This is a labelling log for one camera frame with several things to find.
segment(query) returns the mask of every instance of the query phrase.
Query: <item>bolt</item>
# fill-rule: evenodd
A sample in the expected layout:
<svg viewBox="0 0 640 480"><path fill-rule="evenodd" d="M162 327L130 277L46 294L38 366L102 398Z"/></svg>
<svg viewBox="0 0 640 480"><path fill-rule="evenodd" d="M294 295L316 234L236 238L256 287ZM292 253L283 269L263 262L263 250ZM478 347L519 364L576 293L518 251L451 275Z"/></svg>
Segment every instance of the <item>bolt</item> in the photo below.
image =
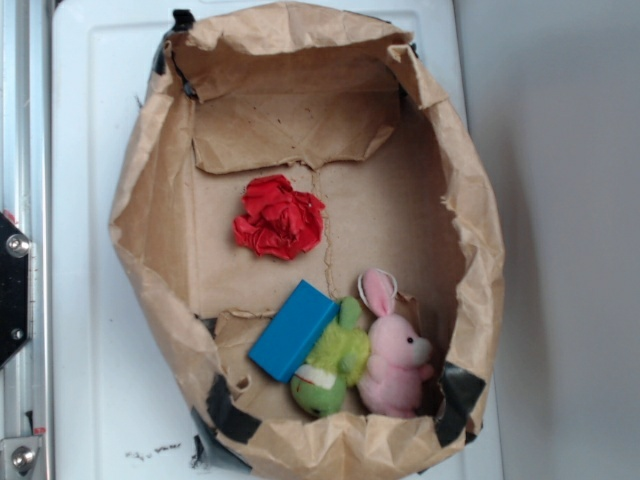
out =
<svg viewBox="0 0 640 480"><path fill-rule="evenodd" d="M15 258L22 258L27 253L29 253L29 239L22 235L21 233L16 233L15 235L11 235L7 239L6 247L9 255Z"/></svg>
<svg viewBox="0 0 640 480"><path fill-rule="evenodd" d="M11 338L14 340L22 340L24 338L24 332L19 328L11 330Z"/></svg>
<svg viewBox="0 0 640 480"><path fill-rule="evenodd" d="M26 473L33 465L36 454L27 447L18 447L11 455L11 463L19 473Z"/></svg>

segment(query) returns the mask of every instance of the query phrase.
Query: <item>red tissue paper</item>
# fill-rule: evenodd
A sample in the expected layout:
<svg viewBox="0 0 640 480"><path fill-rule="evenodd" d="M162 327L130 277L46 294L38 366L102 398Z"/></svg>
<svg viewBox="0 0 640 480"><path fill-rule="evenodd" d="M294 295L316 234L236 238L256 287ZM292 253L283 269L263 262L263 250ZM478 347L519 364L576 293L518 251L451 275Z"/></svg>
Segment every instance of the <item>red tissue paper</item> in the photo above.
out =
<svg viewBox="0 0 640 480"><path fill-rule="evenodd" d="M247 213L233 221L235 240L258 256L293 260L320 243L324 203L311 193L296 192L284 175L252 180L242 203Z"/></svg>

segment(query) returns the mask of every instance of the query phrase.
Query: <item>brown paper bag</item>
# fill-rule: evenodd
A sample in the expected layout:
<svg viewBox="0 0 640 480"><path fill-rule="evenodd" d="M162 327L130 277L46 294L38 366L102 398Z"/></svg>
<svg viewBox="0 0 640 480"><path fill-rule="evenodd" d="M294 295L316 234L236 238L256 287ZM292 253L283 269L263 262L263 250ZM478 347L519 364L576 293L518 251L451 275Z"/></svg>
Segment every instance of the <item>brown paper bag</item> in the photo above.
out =
<svg viewBox="0 0 640 480"><path fill-rule="evenodd" d="M482 425L504 249L487 175L411 34L299 3L176 19L110 231L185 400L267 478L401 478L460 450ZM326 204L322 242L290 262L231 230L249 181L275 173ZM247 352L300 279L355 296L372 266L435 345L422 415L367 415L351 392L339 414L307 417Z"/></svg>

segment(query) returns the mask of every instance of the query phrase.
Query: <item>gray wall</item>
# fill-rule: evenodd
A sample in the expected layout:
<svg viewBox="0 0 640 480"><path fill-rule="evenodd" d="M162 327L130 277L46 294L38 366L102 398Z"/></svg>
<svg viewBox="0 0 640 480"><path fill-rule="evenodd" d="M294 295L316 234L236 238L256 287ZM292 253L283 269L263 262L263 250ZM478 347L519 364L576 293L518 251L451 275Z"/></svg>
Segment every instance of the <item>gray wall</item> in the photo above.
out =
<svg viewBox="0 0 640 480"><path fill-rule="evenodd" d="M457 0L507 247L505 478L640 478L640 1Z"/></svg>

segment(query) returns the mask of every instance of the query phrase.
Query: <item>black bracket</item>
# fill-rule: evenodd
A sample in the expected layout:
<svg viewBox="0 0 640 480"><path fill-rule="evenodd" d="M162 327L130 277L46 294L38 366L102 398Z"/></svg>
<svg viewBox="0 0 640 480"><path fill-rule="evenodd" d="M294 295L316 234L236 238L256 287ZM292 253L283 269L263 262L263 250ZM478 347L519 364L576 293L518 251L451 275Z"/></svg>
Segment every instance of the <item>black bracket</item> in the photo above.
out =
<svg viewBox="0 0 640 480"><path fill-rule="evenodd" d="M0 368L29 338L30 242L0 214Z"/></svg>

